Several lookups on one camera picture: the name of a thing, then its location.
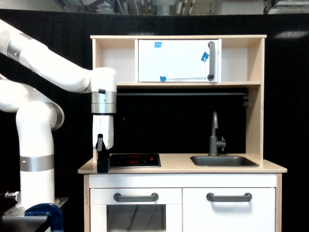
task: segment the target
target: sink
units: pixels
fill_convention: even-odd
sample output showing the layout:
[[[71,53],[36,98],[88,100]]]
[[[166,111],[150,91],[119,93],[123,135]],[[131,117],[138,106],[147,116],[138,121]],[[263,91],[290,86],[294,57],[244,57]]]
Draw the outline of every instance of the sink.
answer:
[[[193,156],[190,158],[201,167],[258,167],[257,163],[240,156]]]

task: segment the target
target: oven window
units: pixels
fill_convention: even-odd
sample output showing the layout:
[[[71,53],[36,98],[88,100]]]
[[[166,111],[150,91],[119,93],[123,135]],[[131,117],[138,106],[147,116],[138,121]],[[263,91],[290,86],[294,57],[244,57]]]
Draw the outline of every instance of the oven window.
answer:
[[[107,206],[108,232],[165,232],[166,205],[124,204]]]

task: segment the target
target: cabinet handle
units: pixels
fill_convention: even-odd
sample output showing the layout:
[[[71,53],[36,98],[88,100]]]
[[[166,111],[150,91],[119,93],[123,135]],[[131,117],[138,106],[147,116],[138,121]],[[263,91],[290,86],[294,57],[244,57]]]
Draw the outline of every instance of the cabinet handle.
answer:
[[[211,202],[249,202],[252,199],[252,195],[247,192],[243,196],[215,196],[210,192],[206,195],[206,198]]]
[[[151,194],[151,196],[121,196],[120,193],[114,194],[114,200],[117,202],[155,202],[159,199],[157,193]]]
[[[215,44],[213,41],[210,41],[208,43],[208,47],[210,50],[209,54],[209,75],[207,76],[207,79],[209,81],[212,81],[214,79],[214,74],[215,74],[215,62],[216,62],[216,50],[215,50]]]

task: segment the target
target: oven door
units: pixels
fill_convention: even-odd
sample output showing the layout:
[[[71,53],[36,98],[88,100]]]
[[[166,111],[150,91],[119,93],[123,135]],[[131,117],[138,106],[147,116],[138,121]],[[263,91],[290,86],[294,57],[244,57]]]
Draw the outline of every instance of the oven door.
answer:
[[[181,232],[181,188],[90,190],[91,232]]]

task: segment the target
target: ceiling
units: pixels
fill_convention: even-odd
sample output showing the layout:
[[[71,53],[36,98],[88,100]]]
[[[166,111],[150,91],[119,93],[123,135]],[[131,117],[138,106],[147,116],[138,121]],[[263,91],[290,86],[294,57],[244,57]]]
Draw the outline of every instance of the ceiling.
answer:
[[[0,8],[124,15],[303,14],[309,13],[309,0],[0,0]]]

